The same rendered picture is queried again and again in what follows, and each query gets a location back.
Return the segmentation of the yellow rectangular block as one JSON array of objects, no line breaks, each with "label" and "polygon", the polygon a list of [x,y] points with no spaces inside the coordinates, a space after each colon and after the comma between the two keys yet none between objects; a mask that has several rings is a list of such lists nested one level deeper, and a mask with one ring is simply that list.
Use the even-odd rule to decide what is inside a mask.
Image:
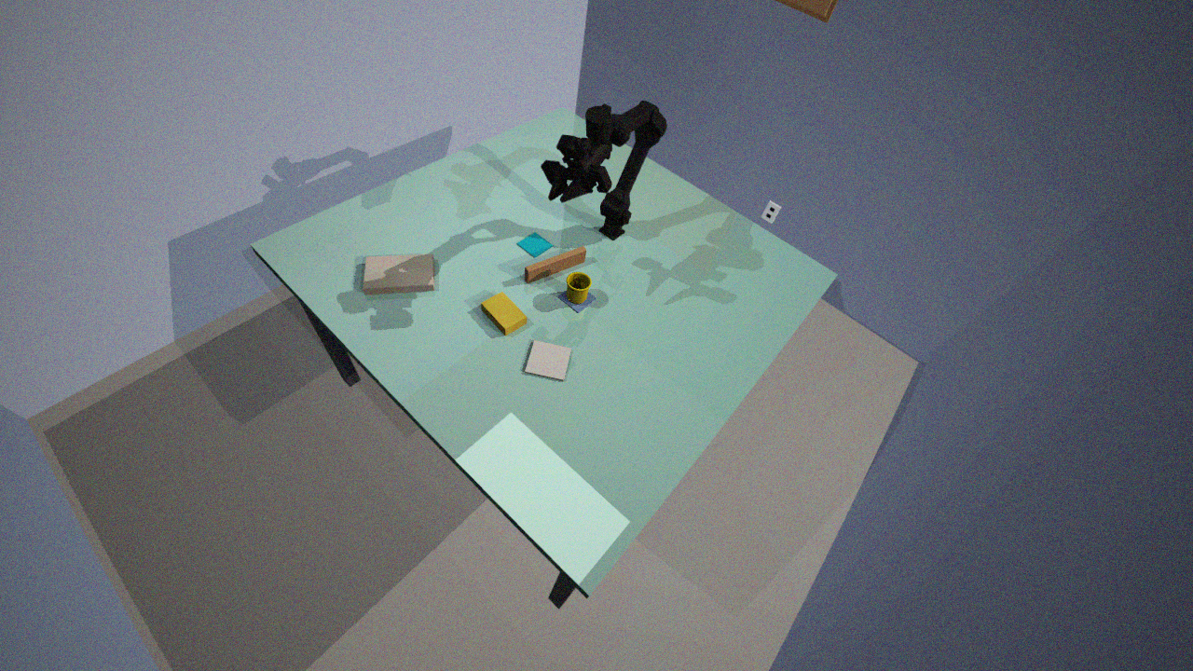
[{"label": "yellow rectangular block", "polygon": [[503,293],[494,294],[493,297],[481,302],[481,310],[496,324],[503,336],[509,336],[512,331],[526,324],[526,315]]}]

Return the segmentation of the tan rectangular block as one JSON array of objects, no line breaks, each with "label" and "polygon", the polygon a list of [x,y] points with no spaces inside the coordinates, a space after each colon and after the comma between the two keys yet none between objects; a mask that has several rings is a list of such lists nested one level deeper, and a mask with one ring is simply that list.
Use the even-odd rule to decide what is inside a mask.
[{"label": "tan rectangular block", "polygon": [[363,294],[434,293],[433,254],[366,256]]}]

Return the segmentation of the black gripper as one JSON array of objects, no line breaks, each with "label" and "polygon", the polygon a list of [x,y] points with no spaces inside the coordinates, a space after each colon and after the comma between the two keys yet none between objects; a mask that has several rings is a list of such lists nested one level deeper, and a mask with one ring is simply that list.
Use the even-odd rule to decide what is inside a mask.
[{"label": "black gripper", "polygon": [[[593,193],[593,187],[596,186],[596,192],[608,193],[610,187],[612,187],[612,180],[608,177],[608,170],[602,164],[602,156],[599,150],[591,147],[589,158],[587,161],[579,162],[579,158],[568,158],[565,164],[568,168],[560,161],[546,160],[540,164],[542,173],[548,178],[551,187],[548,199],[554,202],[555,197],[561,196],[561,203],[575,199],[575,197],[583,196],[585,193]],[[571,180],[570,186],[567,186],[567,181]]]}]

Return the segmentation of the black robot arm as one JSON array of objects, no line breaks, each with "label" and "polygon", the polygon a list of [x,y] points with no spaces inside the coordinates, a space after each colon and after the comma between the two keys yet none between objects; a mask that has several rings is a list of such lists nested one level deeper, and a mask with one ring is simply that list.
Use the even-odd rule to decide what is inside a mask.
[{"label": "black robot arm", "polygon": [[579,158],[579,162],[587,161],[591,147],[599,150],[604,161],[605,158],[610,158],[612,144],[623,147],[629,142],[631,133],[635,131],[636,143],[622,171],[622,179],[614,190],[606,195],[600,205],[600,215],[606,216],[606,218],[599,232],[608,235],[610,240],[622,238],[625,232],[622,226],[629,224],[629,218],[632,215],[629,210],[629,195],[633,183],[638,179],[645,156],[651,150],[653,144],[657,144],[665,135],[665,129],[667,129],[667,121],[653,103],[639,101],[638,106],[622,115],[612,113],[612,107],[607,103],[602,103],[602,106],[594,106],[585,111],[585,136],[587,138],[561,135],[555,146],[555,149],[563,154],[564,164],[568,158]]}]

